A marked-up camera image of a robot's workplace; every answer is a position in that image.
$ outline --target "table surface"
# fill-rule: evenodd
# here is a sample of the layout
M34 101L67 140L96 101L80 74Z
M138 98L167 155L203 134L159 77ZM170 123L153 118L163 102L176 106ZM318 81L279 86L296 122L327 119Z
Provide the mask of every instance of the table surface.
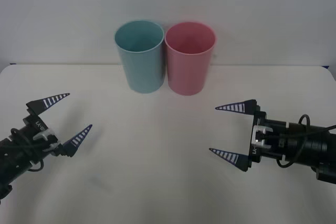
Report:
M263 158L244 173L208 148L248 153L253 117L214 107L257 99L269 119L336 122L336 82L322 67L211 66L203 91L131 91L121 66L15 65L0 75L0 133L31 100L70 92L41 115L64 142L93 128L73 158L47 157L2 200L0 222L334 223L336 185L309 167Z

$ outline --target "robotic arm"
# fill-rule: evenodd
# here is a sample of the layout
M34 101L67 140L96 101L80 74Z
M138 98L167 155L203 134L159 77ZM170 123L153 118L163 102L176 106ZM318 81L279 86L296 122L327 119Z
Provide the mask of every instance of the robotic arm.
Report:
M26 126L11 129L9 138L0 141L0 199L11 191L10 183L26 171L38 172L43 169L43 159L49 154L72 157L89 133L89 125L70 140L61 144L54 132L47 127L39 115L60 100L70 95L59 94L41 100L28 102L29 116L23 119ZM39 169L31 169L40 163Z
M269 120L266 112L260 111L256 100L215 109L254 116L248 156L210 148L217 156L244 172L252 162L260 163L262 156L276 159L281 168L292 164L306 165L316 173L316 179L336 184L336 134L329 133L329 130L336 129L336 125L311 126L308 115L303 115L298 123Z

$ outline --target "black cable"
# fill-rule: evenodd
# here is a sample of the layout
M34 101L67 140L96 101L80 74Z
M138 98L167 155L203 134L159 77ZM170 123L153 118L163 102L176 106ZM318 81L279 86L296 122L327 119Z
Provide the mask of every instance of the black cable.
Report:
M30 172L39 172L40 170L42 170L44 167L44 162L43 160L40 161L40 168L39 169L29 169L28 171Z
M42 147L46 146L48 147L48 143L43 143L43 144L34 144L34 145L17 145L17 146L11 146L11 145L0 145L0 148L4 149L22 149L22 148L36 148L36 147Z
M326 127L326 128L321 129L321 130L318 130L318 131L312 131L312 132L309 132L309 133L301 133L301 134L294 134L294 135L280 135L280 136L265 136L265 139L300 138L300 137L304 137L304 136L311 136L311 135L319 134L319 133L334 130L334 129L336 129L336 125Z
M299 120L299 124L302 124L302 120L306 118L306 133L309 133L310 132L310 118L309 118L309 115L306 115L304 114L302 117L300 117L300 120ZM288 162L287 164L283 165L279 159L277 159L277 164L278 166L280 166L281 168L287 168L289 166L291 166L292 164L294 164L298 158L300 157L301 153L302 153L302 150L304 148L304 145L307 141L308 137L307 135L304 137L304 140L301 142L300 144L300 147L299 147L299 150L296 152L294 158L292 161Z
M25 135L23 135L18 129L16 128L12 128L10 130L12 135L16 135L18 134L21 138L25 139L26 142L29 142L29 140L26 138ZM12 145L0 145L1 148L5 148L5 149L22 149L22 148L37 148L37 147L43 147L46 146L48 147L49 144L46 143L42 143L42 144L32 144L32 145L17 145L17 146L12 146Z

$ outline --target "cup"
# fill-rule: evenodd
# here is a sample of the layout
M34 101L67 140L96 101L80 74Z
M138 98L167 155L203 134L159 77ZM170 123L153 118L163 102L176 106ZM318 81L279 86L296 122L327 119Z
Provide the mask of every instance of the cup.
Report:
M163 83L165 64L162 27L147 20L136 20L121 26L114 40L130 88L151 93Z
M166 32L165 42L169 87L181 95L199 93L216 43L215 32L202 23L184 22Z

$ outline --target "cup rim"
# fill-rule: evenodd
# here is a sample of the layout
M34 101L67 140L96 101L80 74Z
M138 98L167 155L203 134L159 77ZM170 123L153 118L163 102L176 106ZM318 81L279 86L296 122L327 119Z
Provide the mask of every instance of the cup rim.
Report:
M162 32L162 35L163 35L163 36L162 36L162 39L160 40L160 42L159 42L155 47L152 47L151 49L148 49L148 50L145 50L145 51L137 51L137 52L135 52L135 51L129 51L129 50L123 49L123 48L120 47L120 46L118 45L118 43L116 42L116 35L117 35L117 32L118 32L122 27L124 27L124 26L126 26L126 25L128 25L128 24L130 24L130 23L135 23L135 22L139 22L139 21L142 21L142 22L148 22L148 23L152 23L152 24L157 25L157 26L161 29L161 32ZM164 30L163 30L162 26L160 26L158 23L153 22L153 21L150 21L150 20L146 20L146 19L136 19L136 20L132 20L132 21L129 21L129 22L123 24L122 26L120 26L120 27L117 29L117 31L115 31L115 33L114 33L114 43L117 45L118 48L120 48L121 50L123 50L123 51L125 51L125 52L130 52L130 53L132 53L132 54L142 54L142 53L144 53L144 52L148 52L148 51L151 51L151 50L153 50L153 49L159 47L159 46L162 44L162 42L163 42L163 40L164 40L164 37L165 37Z
M214 41L213 45L212 45L208 50L205 50L205 51L203 51L203 52L198 52L198 53L196 53L196 54L187 54L187 53L183 53L183 52L180 52L180 51L178 51L178 50L172 48L172 47L168 44L168 42L167 42L167 34L168 34L168 32L169 32L174 26L177 26L177 25L180 25L180 24L185 24L185 23L195 23L195 24L199 24L199 25L205 26L205 27L207 27L208 29L210 29L210 31L211 31L211 32L214 34L214 36L215 36L215 41ZM205 24L202 23L202 22L197 22L197 21L185 21L185 22L180 22L180 23L177 23L177 24L171 26L171 27L167 30L166 34L164 35L164 42L166 43L167 47L169 47L169 48L170 48L171 50L173 50L174 52L178 52L179 54L186 55L186 56L194 56L194 55L201 55L201 54L204 54L204 53L209 52L209 51L211 51L212 49L214 49L214 47L215 47L215 45L216 45L216 43L217 43L217 36L216 36L216 33L215 33L214 29L212 29L212 28L209 27L208 25L205 25Z

